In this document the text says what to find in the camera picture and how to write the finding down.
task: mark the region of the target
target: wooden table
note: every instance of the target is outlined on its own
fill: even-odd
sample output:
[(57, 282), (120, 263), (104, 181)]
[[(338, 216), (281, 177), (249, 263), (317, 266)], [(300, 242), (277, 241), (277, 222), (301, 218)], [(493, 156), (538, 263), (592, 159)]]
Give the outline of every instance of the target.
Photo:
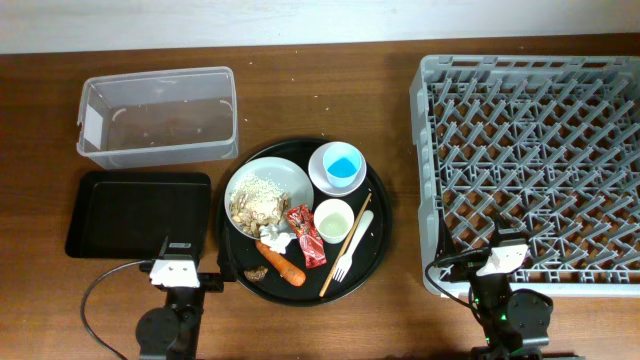
[[(79, 178), (98, 169), (75, 143), (83, 82), (92, 76), (225, 65), (236, 78), (241, 156), (170, 166), (203, 171), (216, 195), (261, 146), (295, 135), (356, 144), (380, 174), (394, 211), (393, 242), (355, 293), (317, 308), (271, 304), (240, 284), (208, 295), (203, 359), (450, 358), (482, 345), (471, 314), (421, 279), (416, 149), (409, 84), (427, 54), (639, 55), (640, 35), (466, 39), (379, 44), (149, 50), (0, 57), (0, 358), (111, 359), (86, 334), (78, 307), (89, 283), (121, 263), (64, 253)], [(215, 271), (211, 232), (202, 271)], [(92, 294), (88, 317), (137, 358), (134, 329), (164, 294), (127, 270)], [(556, 299), (546, 352), (632, 359), (638, 299)]]

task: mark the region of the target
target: pale green liquid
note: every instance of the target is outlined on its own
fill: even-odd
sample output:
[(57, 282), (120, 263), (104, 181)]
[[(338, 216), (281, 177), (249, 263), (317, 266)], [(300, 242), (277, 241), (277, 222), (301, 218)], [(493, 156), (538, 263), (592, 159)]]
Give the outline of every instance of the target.
[(333, 213), (322, 220), (319, 230), (326, 236), (335, 237), (343, 235), (349, 231), (349, 224), (342, 215)]

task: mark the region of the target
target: orange carrot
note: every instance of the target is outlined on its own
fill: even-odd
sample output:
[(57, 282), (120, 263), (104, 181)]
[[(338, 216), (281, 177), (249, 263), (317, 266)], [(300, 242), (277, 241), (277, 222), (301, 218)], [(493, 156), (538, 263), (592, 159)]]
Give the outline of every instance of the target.
[(293, 286), (302, 286), (307, 277), (304, 275), (302, 270), (298, 269), (295, 265), (287, 261), (287, 259), (283, 258), (280, 254), (275, 251), (271, 251), (269, 247), (260, 241), (256, 240), (256, 247), (260, 254), (264, 256), (273, 267), (278, 270), (280, 275), (287, 280)]

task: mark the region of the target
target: chopstick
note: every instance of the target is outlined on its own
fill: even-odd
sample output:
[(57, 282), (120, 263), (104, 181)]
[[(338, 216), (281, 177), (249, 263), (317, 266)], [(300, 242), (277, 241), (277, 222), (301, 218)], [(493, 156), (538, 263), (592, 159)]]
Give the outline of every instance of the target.
[(340, 252), (338, 253), (338, 257), (336, 257), (336, 261), (333, 263), (333, 267), (331, 268), (331, 271), (329, 271), (329, 276), (327, 276), (327, 280), (324, 282), (324, 285), (322, 285), (322, 290), (320, 290), (320, 297), (323, 297), (324, 293), (327, 291), (327, 288), (331, 283), (331, 278), (333, 277), (333, 274), (336, 272), (336, 265), (338, 265), (338, 259), (340, 259), (340, 257), (344, 254), (344, 252), (347, 251), (347, 248), (349, 247), (349, 243), (351, 242), (351, 238), (353, 237), (353, 233), (356, 231), (356, 228), (360, 223), (360, 219), (362, 218), (362, 214), (364, 214), (364, 211), (367, 209), (367, 205), (369, 204), (370, 199), (371, 199), (371, 193), (369, 193), (369, 195), (367, 196), (367, 199), (364, 201), (364, 204), (362, 204), (362, 209), (360, 209), (360, 213), (358, 214), (356, 221), (353, 223), (353, 226), (351, 227), (351, 231), (349, 231), (349, 234), (347, 234), (347, 238), (344, 240), (344, 244), (342, 244), (342, 249), (340, 249)]

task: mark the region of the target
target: dish rack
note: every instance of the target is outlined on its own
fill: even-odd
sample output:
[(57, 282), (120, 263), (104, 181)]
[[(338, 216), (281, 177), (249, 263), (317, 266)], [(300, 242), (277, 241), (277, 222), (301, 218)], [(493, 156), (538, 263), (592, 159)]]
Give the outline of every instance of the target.
[[(530, 237), (512, 287), (640, 295), (640, 58), (427, 56), (410, 89), (422, 269), (502, 215)], [(430, 275), (456, 296), (468, 283)], [(423, 274), (424, 284), (434, 294)]]

